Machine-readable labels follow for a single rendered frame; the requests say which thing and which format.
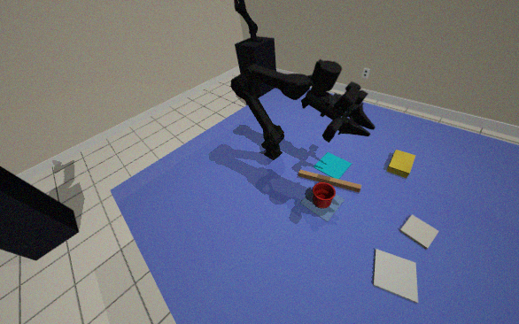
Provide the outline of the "yellow cube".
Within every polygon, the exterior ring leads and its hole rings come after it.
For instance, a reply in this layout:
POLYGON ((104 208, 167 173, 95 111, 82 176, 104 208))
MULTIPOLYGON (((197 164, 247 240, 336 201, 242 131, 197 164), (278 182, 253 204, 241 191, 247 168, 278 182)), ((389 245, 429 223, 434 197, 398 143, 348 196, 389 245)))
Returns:
POLYGON ((401 150, 395 150, 386 172, 407 178, 411 172, 415 156, 401 150))

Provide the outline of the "beige flat square tile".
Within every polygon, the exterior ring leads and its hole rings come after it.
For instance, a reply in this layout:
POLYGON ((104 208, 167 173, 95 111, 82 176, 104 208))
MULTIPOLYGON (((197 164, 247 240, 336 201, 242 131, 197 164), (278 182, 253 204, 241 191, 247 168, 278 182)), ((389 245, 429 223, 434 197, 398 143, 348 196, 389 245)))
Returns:
POLYGON ((400 229, 400 232, 427 250, 439 231, 412 215, 400 229))

